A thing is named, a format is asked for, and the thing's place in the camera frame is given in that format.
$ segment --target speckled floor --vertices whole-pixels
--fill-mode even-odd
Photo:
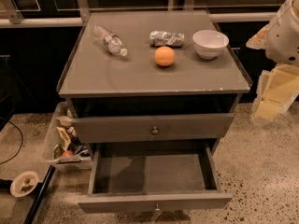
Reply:
[[[221,187],[234,195],[224,209],[87,215],[76,201],[87,193],[90,171],[56,172],[34,223],[299,223],[299,103],[262,128],[250,123],[251,106],[237,106],[235,120],[214,154]],[[24,143],[14,160],[0,165],[0,179],[13,179],[27,170],[43,179],[48,165],[41,153],[50,118],[51,114],[12,118]],[[18,132],[8,124],[0,132],[0,162],[14,154],[19,142]],[[0,190],[0,223],[22,223],[33,198],[16,199]]]

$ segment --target orange ball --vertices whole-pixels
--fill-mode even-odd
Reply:
[[[175,60],[175,52],[169,47],[160,47],[155,52],[155,62],[160,66],[169,66]]]

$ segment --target black cable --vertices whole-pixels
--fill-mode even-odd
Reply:
[[[19,127],[18,127],[17,125],[15,125],[14,123],[10,122],[10,121],[8,121],[8,123],[10,123],[11,125],[13,125],[13,126],[20,132],[20,134],[21,134],[21,144],[20,144],[20,147],[19,147],[19,150],[17,151],[17,153],[16,153],[14,156],[12,156],[10,159],[8,159],[8,160],[6,160],[6,161],[2,161],[2,162],[0,162],[0,165],[6,163],[6,162],[8,162],[8,161],[11,161],[12,159],[14,159],[14,158],[17,156],[17,155],[19,154],[20,150],[21,150],[21,146],[22,146],[22,142],[23,142],[22,132],[21,132],[21,130],[19,129]]]

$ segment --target white bowl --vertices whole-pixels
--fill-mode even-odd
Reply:
[[[17,197],[23,197],[32,192],[38,184],[38,175],[34,171],[26,171],[18,175],[11,183],[10,193]],[[30,186],[27,190],[22,190],[22,188]]]
[[[214,30],[202,30],[192,37],[197,54],[204,59],[213,59],[222,54],[229,43],[228,37]]]

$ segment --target plastic bottle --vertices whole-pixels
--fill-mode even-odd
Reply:
[[[120,38],[107,28],[95,25],[93,27],[93,36],[95,41],[102,44],[111,54],[122,57],[128,54],[128,50],[122,44]]]

